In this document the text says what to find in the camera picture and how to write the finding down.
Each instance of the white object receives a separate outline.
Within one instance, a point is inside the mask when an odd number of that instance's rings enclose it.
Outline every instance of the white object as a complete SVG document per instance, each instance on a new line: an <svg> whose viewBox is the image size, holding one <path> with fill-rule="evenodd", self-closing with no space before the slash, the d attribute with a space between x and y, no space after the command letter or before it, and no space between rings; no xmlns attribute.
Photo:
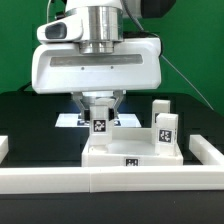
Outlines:
<svg viewBox="0 0 224 224"><path fill-rule="evenodd" d="M66 38L65 39L48 39L46 37L46 29L49 26L61 24L63 23L66 26ZM48 42L72 42L79 40L83 35L83 26L82 26L82 19L78 15L72 15L67 18L63 19L63 22L55 21L52 23L48 23L46 25L40 26L37 29L37 38L41 43L48 43Z"/></svg>
<svg viewBox="0 0 224 224"><path fill-rule="evenodd" d="M181 166L183 156L176 144L173 156L157 155L149 128L114 128L107 151L94 151L89 142L82 152L83 167Z"/></svg>
<svg viewBox="0 0 224 224"><path fill-rule="evenodd" d="M75 43L41 45L33 57L32 85L37 93L155 89L161 83L160 48L158 38L128 39L111 55L87 57Z"/></svg>
<svg viewBox="0 0 224 224"><path fill-rule="evenodd" d="M170 100L154 100L152 104L152 143L156 140L156 118L160 113L170 113Z"/></svg>
<svg viewBox="0 0 224 224"><path fill-rule="evenodd" d="M161 113L157 116L156 120L156 154L167 156L175 155L178 115Z"/></svg>
<svg viewBox="0 0 224 224"><path fill-rule="evenodd" d="M65 11L68 12L71 9L91 6L108 6L122 9L120 0L68 0Z"/></svg>
<svg viewBox="0 0 224 224"><path fill-rule="evenodd" d="M114 120L109 120L109 108L114 105L114 99L96 99L95 105L90 106L90 136L89 143L93 149L105 146L112 141Z"/></svg>
<svg viewBox="0 0 224 224"><path fill-rule="evenodd" d="M8 152L8 137L0 136L0 163L3 161Z"/></svg>
<svg viewBox="0 0 224 224"><path fill-rule="evenodd" d="M189 149L203 165L224 165L224 156L201 135L191 135Z"/></svg>
<svg viewBox="0 0 224 224"><path fill-rule="evenodd" d="M89 187L88 169L0 169L0 194L89 192Z"/></svg>
<svg viewBox="0 0 224 224"><path fill-rule="evenodd" d="M223 166L0 169L0 194L224 190Z"/></svg>

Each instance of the metal cylinder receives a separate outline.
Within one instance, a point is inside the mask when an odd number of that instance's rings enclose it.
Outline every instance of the metal cylinder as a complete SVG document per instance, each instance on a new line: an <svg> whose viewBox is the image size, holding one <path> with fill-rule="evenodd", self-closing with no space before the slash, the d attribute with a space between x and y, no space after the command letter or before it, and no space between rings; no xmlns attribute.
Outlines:
<svg viewBox="0 0 224 224"><path fill-rule="evenodd" d="M81 54L113 53L114 42L123 41L123 12L107 6L81 7L68 11L66 16L77 14L82 18L83 36Z"/></svg>

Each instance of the black table surface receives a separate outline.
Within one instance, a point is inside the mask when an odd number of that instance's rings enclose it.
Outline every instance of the black table surface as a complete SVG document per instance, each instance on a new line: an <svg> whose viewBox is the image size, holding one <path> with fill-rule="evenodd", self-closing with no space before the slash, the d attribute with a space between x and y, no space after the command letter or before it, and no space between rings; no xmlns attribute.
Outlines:
<svg viewBox="0 0 224 224"><path fill-rule="evenodd" d="M184 164L200 164L189 152L190 134L224 151L224 118L184 94L128 93L120 113L135 113L150 127L152 101L171 100L179 114L178 144ZM88 128L56 128L60 113L78 113L69 95L8 92L0 95L0 135L9 137L1 168L76 167ZM0 223L224 223L224 191L155 191L0 195Z"/></svg>

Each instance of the white platform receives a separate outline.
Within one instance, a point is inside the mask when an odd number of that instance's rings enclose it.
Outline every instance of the white platform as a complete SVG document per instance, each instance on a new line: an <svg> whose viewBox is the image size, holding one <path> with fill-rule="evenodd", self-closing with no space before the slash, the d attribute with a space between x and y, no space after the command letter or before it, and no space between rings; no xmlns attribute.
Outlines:
<svg viewBox="0 0 224 224"><path fill-rule="evenodd" d="M107 153L94 150L87 142L82 153L82 167L183 165L177 144L174 156L156 155L151 136L150 128L114 128Z"/></svg>

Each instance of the white cable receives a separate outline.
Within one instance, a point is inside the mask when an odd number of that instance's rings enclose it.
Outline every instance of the white cable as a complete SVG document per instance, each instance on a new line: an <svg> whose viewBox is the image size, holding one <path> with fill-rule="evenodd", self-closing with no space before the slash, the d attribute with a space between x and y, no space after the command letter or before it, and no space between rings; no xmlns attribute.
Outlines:
<svg viewBox="0 0 224 224"><path fill-rule="evenodd" d="M50 16L50 7L51 7L51 1L52 0L49 0L48 1L48 4L47 4L47 23L49 23L49 16Z"/></svg>
<svg viewBox="0 0 224 224"><path fill-rule="evenodd" d="M183 74L181 73L164 55L161 55L162 59L169 64L200 96L201 98L208 104L208 106L214 110L212 105L208 102L208 100L203 96L203 94L194 86L194 84Z"/></svg>

